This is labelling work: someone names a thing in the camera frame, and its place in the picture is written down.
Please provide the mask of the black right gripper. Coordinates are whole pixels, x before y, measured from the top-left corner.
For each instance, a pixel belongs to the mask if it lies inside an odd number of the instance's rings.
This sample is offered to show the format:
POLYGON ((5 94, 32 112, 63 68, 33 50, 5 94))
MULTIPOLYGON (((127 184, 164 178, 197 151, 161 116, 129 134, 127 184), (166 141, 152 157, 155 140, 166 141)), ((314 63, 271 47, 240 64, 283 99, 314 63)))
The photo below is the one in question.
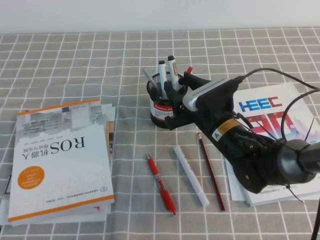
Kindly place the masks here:
POLYGON ((196 101, 197 111, 190 111, 183 104, 186 87, 195 90, 209 80, 197 77, 187 71, 178 80, 183 85, 175 90, 171 81, 164 83, 164 90, 172 106, 173 116, 165 118, 165 125, 170 130, 194 123, 205 134, 210 135, 218 124, 232 118, 234 101, 233 95, 238 90, 239 82, 225 82, 213 91, 205 93, 196 101))

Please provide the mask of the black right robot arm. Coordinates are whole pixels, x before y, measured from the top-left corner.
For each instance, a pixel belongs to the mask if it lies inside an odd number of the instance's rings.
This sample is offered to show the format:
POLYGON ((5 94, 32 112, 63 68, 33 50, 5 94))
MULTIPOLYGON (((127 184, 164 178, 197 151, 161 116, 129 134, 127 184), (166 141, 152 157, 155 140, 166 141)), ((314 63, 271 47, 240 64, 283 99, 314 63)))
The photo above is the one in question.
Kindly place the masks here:
POLYGON ((168 129, 195 124, 230 162, 236 178, 249 192, 260 193, 271 185, 304 184, 320 172, 320 145, 306 140, 277 139, 257 134, 240 113, 234 112, 233 95, 244 76, 210 81, 185 72, 179 83, 190 87, 183 93, 170 81, 164 90, 172 116, 168 129))

